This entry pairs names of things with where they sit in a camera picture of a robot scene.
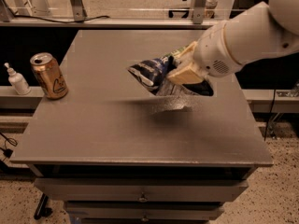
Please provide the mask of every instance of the table top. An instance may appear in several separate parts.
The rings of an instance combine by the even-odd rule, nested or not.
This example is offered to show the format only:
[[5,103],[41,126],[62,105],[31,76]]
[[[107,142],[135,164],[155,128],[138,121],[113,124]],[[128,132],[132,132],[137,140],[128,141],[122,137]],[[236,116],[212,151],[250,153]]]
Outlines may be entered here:
[[61,65],[69,93],[43,98],[16,163],[269,166],[272,159],[235,76],[214,96],[156,97],[126,70],[196,40],[196,30],[79,31]]

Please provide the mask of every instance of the drawer handle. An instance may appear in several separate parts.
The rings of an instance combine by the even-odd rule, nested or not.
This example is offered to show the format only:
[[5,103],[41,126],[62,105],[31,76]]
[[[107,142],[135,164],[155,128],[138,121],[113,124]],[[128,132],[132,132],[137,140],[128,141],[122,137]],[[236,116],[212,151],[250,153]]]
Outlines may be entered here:
[[147,216],[143,216],[143,217],[141,218],[141,221],[142,221],[142,222],[148,222],[149,219],[147,218]]
[[144,193],[142,192],[141,197],[138,199],[141,203],[146,203],[149,199],[146,198]]

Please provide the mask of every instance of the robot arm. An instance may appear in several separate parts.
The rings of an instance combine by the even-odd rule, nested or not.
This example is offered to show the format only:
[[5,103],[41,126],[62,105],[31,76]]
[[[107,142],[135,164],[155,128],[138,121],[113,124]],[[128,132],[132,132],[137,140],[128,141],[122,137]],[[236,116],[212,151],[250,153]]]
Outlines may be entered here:
[[246,64],[299,51],[299,0],[269,0],[207,29],[193,61],[204,73],[224,77]]

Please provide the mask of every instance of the white bottle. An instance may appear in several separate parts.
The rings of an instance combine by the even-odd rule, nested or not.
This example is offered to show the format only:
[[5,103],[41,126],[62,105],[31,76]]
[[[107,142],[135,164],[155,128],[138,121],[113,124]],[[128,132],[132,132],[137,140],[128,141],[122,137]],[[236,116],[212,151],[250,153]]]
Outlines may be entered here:
[[17,73],[14,69],[9,68],[9,64],[5,63],[7,71],[9,73],[8,81],[13,86],[18,94],[27,94],[31,91],[26,79],[20,73]]

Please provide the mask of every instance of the gold can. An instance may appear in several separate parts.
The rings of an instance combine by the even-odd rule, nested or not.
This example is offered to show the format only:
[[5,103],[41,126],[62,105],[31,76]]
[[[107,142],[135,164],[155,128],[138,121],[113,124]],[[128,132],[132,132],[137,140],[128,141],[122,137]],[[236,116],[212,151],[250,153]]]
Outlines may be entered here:
[[36,79],[49,99],[64,97],[68,88],[64,76],[56,59],[49,53],[43,52],[30,59],[32,70]]

